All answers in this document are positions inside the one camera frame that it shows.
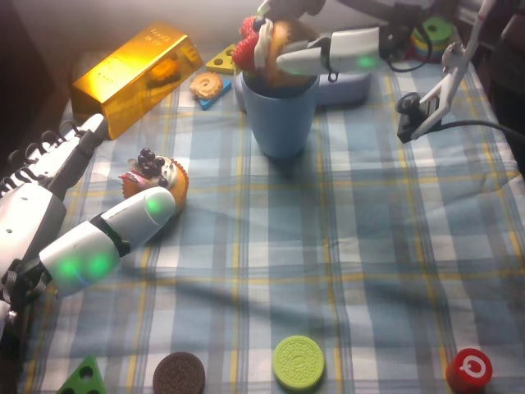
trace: blue cup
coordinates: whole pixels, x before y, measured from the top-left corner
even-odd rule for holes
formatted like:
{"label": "blue cup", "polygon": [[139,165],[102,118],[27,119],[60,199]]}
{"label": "blue cup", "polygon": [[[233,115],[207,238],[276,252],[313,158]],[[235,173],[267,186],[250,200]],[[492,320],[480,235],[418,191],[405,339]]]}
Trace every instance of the blue cup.
{"label": "blue cup", "polygon": [[300,88],[268,89],[242,75],[246,115],[261,152],[269,158],[292,158],[306,145],[317,105],[319,78]]}

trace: robotic hand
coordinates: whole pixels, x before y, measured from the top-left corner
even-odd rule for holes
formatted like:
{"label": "robotic hand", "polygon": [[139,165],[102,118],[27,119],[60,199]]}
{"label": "robotic hand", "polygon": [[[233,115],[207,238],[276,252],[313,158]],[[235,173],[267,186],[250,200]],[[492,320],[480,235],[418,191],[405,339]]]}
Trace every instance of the robotic hand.
{"label": "robotic hand", "polygon": [[121,257],[143,245],[174,214],[175,199],[163,187],[144,190],[82,222],[37,258],[16,259],[4,275],[0,293],[0,337],[4,323],[16,316],[52,284],[58,296],[68,296],[108,275]]}
{"label": "robotic hand", "polygon": [[[393,71],[414,71],[419,66],[400,70],[392,66],[392,56],[409,42],[414,29],[427,41],[430,58],[431,40],[422,27],[430,17],[437,2],[427,8],[397,2],[394,6],[377,0],[338,0],[356,11],[374,16],[388,25],[367,29],[344,30],[324,35],[311,42],[297,42],[285,47],[277,58],[277,65],[294,75],[316,76],[328,74],[334,82],[339,73],[364,72],[377,69],[384,60]],[[446,73],[441,82],[423,98],[417,93],[404,96],[397,105],[401,114],[398,137],[403,143],[442,130],[441,119],[450,111],[459,84],[468,69],[478,45],[478,38],[485,19],[497,0],[484,0],[474,21],[468,45],[452,43],[443,55]],[[316,15],[324,6],[324,0],[264,0],[258,14],[268,19],[299,18],[304,13]]]}

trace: gold box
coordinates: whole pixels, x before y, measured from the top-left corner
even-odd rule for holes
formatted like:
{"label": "gold box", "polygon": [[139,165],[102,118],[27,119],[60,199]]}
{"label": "gold box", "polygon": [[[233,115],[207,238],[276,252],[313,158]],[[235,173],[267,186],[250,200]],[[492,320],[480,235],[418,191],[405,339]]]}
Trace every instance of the gold box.
{"label": "gold box", "polygon": [[114,140],[202,65],[187,35],[154,23],[73,83],[73,113],[102,113]]}

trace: stacked round toy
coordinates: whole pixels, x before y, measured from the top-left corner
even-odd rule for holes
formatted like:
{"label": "stacked round toy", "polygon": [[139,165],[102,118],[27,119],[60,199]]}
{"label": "stacked round toy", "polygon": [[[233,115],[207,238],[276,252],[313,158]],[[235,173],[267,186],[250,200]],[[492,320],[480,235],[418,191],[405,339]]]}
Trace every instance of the stacked round toy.
{"label": "stacked round toy", "polygon": [[[438,16],[433,16],[423,22],[423,29],[432,42],[432,54],[429,62],[440,63],[443,53],[452,39],[452,25]],[[412,34],[413,56],[420,61],[427,59],[428,46],[417,29]]]}

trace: table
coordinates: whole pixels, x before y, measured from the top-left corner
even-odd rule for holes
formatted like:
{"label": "table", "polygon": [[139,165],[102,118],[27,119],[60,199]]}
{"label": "table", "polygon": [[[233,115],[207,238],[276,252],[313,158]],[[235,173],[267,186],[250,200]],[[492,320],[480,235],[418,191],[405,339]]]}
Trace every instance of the table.
{"label": "table", "polygon": [[[321,393],[448,393],[465,347],[491,358],[488,392],[525,392],[525,185],[504,137],[395,135],[397,99],[440,77],[376,73],[364,105],[319,109],[288,165],[260,154],[233,92],[203,112],[186,81],[98,149],[63,231],[122,201],[146,146],[188,169],[185,211],[98,285],[39,301],[20,392],[54,393],[94,355],[107,392],[152,393],[183,350],[206,393],[278,393],[272,349],[293,334],[324,352]],[[494,120],[471,68],[445,121],[472,118]]]}

